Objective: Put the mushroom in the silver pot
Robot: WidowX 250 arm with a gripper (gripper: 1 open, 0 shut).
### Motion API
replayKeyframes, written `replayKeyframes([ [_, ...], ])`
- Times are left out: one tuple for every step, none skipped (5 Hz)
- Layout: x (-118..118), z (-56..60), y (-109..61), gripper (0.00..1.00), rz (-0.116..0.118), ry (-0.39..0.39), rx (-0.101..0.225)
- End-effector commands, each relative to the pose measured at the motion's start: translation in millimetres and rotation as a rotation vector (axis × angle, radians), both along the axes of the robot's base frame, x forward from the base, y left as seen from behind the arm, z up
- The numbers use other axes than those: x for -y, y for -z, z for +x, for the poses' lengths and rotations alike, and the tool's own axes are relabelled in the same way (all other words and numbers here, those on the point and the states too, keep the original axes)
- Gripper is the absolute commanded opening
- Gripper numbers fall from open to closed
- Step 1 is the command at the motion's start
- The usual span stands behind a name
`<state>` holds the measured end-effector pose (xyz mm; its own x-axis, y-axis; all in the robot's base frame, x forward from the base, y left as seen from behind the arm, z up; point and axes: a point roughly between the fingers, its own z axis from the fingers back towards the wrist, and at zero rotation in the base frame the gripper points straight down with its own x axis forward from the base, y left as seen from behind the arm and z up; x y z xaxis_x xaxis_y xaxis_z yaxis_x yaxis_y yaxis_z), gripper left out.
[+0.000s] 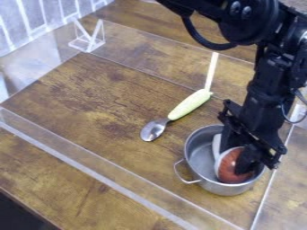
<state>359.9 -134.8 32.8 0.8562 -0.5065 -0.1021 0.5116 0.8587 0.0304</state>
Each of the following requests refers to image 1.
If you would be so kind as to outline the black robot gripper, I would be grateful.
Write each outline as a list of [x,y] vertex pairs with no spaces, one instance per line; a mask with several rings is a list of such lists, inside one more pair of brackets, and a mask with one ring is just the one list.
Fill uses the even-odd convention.
[[297,90],[281,86],[274,92],[268,86],[248,83],[242,106],[232,100],[222,101],[218,120],[224,124],[218,151],[241,146],[234,173],[256,175],[262,169],[274,169],[285,148],[277,135],[286,119]]

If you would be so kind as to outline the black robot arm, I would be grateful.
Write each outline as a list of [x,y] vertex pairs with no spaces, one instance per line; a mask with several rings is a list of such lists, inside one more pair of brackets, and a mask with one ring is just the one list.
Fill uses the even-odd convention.
[[182,19],[208,49],[256,46],[253,79],[241,105],[225,100],[220,149],[242,148],[234,172],[277,167],[286,148],[277,136],[307,85],[307,15],[277,0],[156,0]]

